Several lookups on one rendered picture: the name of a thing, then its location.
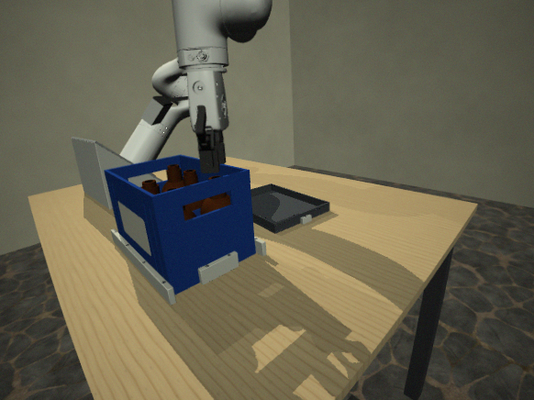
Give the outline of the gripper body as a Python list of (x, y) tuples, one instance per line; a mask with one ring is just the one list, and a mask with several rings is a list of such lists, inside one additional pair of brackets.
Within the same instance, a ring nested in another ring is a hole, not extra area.
[[(206, 128), (212, 127), (217, 132), (222, 132), (228, 127), (228, 108), (222, 76), (225, 72), (227, 72), (225, 68), (182, 71), (183, 75), (187, 75), (189, 113), (194, 133), (198, 106), (206, 107)], [(202, 88), (199, 85), (202, 85)]]

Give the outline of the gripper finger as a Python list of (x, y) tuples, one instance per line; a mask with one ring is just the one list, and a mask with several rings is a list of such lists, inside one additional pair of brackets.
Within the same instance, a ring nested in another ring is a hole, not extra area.
[[(223, 132), (216, 131), (216, 150), (218, 151), (219, 164), (226, 163), (225, 143), (223, 138)], [(219, 135), (218, 135), (219, 134)]]
[[(211, 127), (212, 129), (212, 127)], [(195, 126), (201, 173), (219, 172), (218, 151), (216, 150), (216, 131), (206, 132), (206, 107), (198, 106)], [(210, 137), (211, 136), (211, 141)]]

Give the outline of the dark blue crate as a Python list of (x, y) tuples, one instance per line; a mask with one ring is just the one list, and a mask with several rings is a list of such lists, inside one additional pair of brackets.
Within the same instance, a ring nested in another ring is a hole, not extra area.
[[(198, 183), (152, 194), (128, 178), (179, 164), (182, 176), (196, 170)], [(184, 155), (105, 170), (118, 233), (171, 285), (174, 293), (200, 283), (198, 268), (230, 254), (239, 262), (256, 254), (250, 170), (219, 164), (201, 173), (200, 160)], [(225, 175), (225, 176), (224, 176)], [(120, 177), (121, 176), (121, 177)], [(208, 180), (212, 176), (221, 176)], [(123, 179), (124, 178), (124, 179)], [(126, 179), (126, 180), (125, 180)], [(201, 182), (201, 183), (200, 183)], [(184, 221), (183, 206), (227, 192), (230, 205)]]

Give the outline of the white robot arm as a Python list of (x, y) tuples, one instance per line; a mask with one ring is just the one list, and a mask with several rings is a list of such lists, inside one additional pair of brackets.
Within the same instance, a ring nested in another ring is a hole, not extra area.
[(182, 69), (227, 67), (228, 37), (239, 43), (253, 39), (267, 23), (272, 4), (273, 0), (172, 0), (177, 59), (153, 74), (152, 86), (161, 96), (153, 96), (119, 155), (134, 164), (156, 160), (176, 125), (190, 116)]

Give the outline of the brown bottle with red base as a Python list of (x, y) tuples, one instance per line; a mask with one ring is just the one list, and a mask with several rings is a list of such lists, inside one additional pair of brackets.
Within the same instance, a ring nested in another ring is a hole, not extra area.
[[(196, 174), (196, 170), (186, 170), (184, 171), (184, 186), (191, 185), (198, 183), (198, 177)], [(192, 204), (186, 205), (185, 207), (189, 208), (190, 210), (194, 211), (196, 209), (199, 209), (204, 202), (205, 199), (200, 200), (198, 202), (194, 202)]]

